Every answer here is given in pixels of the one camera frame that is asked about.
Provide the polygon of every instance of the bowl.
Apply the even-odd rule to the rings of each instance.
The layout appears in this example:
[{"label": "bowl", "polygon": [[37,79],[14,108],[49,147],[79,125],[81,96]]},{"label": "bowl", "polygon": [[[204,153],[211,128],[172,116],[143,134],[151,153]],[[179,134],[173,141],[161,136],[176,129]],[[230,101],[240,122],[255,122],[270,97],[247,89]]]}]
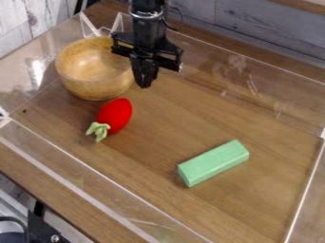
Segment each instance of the bowl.
[{"label": "bowl", "polygon": [[119,96],[135,82],[129,61],[112,54],[112,39],[95,37],[69,44],[56,59],[65,89],[79,98],[104,101]]}]

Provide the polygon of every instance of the toy strawberry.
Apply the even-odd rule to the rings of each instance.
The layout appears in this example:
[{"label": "toy strawberry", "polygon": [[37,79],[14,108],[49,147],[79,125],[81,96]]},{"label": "toy strawberry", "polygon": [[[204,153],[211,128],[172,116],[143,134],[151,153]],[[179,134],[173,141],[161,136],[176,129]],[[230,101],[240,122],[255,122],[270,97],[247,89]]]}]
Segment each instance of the toy strawberry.
[{"label": "toy strawberry", "polygon": [[87,135],[95,133],[96,141],[103,140],[108,134],[113,134],[124,128],[131,116],[132,105],[125,98],[105,103],[99,110],[96,122],[87,130]]}]

